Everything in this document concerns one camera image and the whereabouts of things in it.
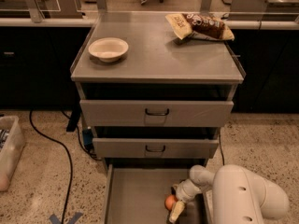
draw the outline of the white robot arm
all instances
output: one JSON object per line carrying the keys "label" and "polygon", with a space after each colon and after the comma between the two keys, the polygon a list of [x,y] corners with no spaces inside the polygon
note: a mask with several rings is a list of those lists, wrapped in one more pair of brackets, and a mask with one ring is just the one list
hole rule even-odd
{"label": "white robot arm", "polygon": [[280,219],[289,210],[289,199],[277,184],[237,165],[222,166],[216,174],[200,165],[176,188],[178,202],[169,221],[175,223],[185,204],[212,189],[214,224],[263,224],[263,218]]}

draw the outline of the plastic container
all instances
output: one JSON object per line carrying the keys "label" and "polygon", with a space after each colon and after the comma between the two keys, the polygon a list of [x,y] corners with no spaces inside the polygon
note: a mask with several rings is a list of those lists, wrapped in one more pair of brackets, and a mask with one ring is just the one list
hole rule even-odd
{"label": "plastic container", "polygon": [[9,130],[7,140],[0,151],[0,191],[8,190],[11,177],[18,165],[25,138],[21,132],[19,118],[7,116],[0,118],[0,130]]}

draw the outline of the orange object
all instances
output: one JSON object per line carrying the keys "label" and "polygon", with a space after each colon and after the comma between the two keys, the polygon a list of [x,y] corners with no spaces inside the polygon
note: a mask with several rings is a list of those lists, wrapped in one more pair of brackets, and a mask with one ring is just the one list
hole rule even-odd
{"label": "orange object", "polygon": [[169,195],[166,199],[165,199],[165,207],[168,211],[172,210],[172,206],[174,205],[174,203],[176,203],[178,201],[176,195]]}

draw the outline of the black cabinet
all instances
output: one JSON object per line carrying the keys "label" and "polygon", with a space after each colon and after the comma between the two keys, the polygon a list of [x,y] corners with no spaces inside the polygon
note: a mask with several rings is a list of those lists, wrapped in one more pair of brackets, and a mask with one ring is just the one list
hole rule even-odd
{"label": "black cabinet", "polygon": [[247,76],[238,87],[235,111],[299,112],[299,31],[234,30],[229,42]]}
{"label": "black cabinet", "polygon": [[90,28],[2,27],[0,108],[62,109],[78,101],[69,68]]}

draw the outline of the bag of chips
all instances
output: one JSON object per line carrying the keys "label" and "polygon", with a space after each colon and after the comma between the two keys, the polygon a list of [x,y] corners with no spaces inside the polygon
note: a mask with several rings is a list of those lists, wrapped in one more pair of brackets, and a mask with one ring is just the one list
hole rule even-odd
{"label": "bag of chips", "polygon": [[231,29],[222,21],[198,13],[168,14],[166,19],[180,39],[234,40]]}

